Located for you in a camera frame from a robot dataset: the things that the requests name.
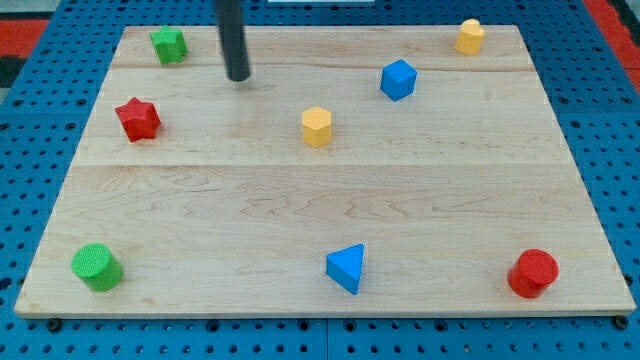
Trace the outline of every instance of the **toy block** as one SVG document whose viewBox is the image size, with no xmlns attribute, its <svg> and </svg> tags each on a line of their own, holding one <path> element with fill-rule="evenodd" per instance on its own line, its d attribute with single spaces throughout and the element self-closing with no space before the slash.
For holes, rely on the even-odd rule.
<svg viewBox="0 0 640 360">
<path fill-rule="evenodd" d="M 382 69 L 382 90 L 391 100 L 398 101 L 413 93 L 418 72 L 404 60 L 398 60 Z"/>
<path fill-rule="evenodd" d="M 187 53 L 187 44 L 181 30 L 163 26 L 149 34 L 153 48 L 162 65 L 170 62 L 182 62 Z"/>
<path fill-rule="evenodd" d="M 484 40 L 484 29 L 476 19 L 465 20 L 460 25 L 460 32 L 456 40 L 456 50 L 463 54 L 475 55 L 480 52 Z"/>
<path fill-rule="evenodd" d="M 161 122 L 152 103 L 142 102 L 134 97 L 125 105 L 117 107 L 116 114 L 130 142 L 155 139 L 156 129 Z"/>
<path fill-rule="evenodd" d="M 509 270 L 507 280 L 516 294 L 533 299 L 556 281 L 558 273 L 558 263 L 551 255 L 539 249 L 529 249 Z"/>
<path fill-rule="evenodd" d="M 327 275 L 353 295 L 358 295 L 364 245 L 357 244 L 327 255 Z"/>
<path fill-rule="evenodd" d="M 331 111 L 313 107 L 302 113 L 302 140 L 313 147 L 331 142 Z"/>
<path fill-rule="evenodd" d="M 82 247 L 71 260 L 71 270 L 89 289 L 104 292 L 122 279 L 122 265 L 102 244 Z"/>
</svg>

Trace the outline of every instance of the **blue pegboard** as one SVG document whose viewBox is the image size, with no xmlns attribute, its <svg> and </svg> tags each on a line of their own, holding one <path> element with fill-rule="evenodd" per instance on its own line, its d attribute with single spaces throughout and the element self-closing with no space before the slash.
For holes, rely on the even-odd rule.
<svg viewBox="0 0 640 360">
<path fill-rule="evenodd" d="M 0 107 L 0 358 L 638 358 L 640 319 L 28 321 L 15 303 L 126 25 L 211 0 L 63 0 Z M 251 25 L 517 24 L 625 278 L 640 287 L 640 100 L 579 0 L 243 2 Z"/>
</svg>

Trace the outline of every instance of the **blue triangular prism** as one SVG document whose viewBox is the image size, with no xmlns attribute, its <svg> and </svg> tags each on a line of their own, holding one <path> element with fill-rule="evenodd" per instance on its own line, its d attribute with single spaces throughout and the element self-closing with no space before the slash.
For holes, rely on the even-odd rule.
<svg viewBox="0 0 640 360">
<path fill-rule="evenodd" d="M 357 244 L 327 255 L 327 275 L 357 295 L 362 274 L 364 245 Z"/>
</svg>

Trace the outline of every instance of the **wood grain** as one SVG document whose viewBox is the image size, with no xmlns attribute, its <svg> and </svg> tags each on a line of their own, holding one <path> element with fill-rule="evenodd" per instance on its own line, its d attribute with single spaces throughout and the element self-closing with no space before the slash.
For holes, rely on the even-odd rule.
<svg viewBox="0 0 640 360">
<path fill-rule="evenodd" d="M 253 76 L 224 80 L 214 28 L 183 28 L 158 65 L 153 28 L 128 28 L 16 305 L 25 317 L 265 318 L 610 315 L 635 308 L 517 28 L 478 56 L 455 27 L 248 28 Z M 381 67 L 404 58 L 414 95 Z M 113 112 L 154 101 L 155 140 Z M 333 111 L 330 145 L 300 114 Z M 69 261 L 87 242 L 125 268 L 90 293 Z M 366 244 L 360 295 L 324 256 Z M 558 260 L 539 299 L 511 292 L 525 249 Z"/>
</svg>

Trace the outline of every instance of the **black rod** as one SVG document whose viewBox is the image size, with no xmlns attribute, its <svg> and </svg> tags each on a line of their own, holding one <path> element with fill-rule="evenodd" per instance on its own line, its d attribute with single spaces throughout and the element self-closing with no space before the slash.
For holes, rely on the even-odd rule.
<svg viewBox="0 0 640 360">
<path fill-rule="evenodd" d="M 244 39 L 240 0 L 215 0 L 216 21 L 222 54 L 231 81 L 243 81 L 251 75 L 247 44 Z"/>
</svg>

